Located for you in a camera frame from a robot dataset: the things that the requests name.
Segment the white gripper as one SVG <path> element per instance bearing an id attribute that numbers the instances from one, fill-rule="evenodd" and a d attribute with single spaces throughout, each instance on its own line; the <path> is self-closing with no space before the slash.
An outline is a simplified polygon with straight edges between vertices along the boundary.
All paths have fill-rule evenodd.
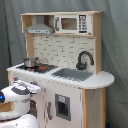
<path id="1" fill-rule="evenodd" d="M 28 83 L 22 80 L 17 80 L 16 84 L 26 87 L 32 94 L 39 94 L 41 92 L 41 87 L 34 83 Z"/>

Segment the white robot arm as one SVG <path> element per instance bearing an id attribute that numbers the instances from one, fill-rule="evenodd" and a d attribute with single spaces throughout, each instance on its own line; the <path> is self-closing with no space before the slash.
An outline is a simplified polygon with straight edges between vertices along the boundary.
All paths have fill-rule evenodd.
<path id="1" fill-rule="evenodd" d="M 41 87 L 21 80 L 0 90 L 0 103 L 13 103 L 9 112 L 0 112 L 0 128 L 39 128 L 35 116 L 29 113 L 30 97 L 41 92 Z"/>

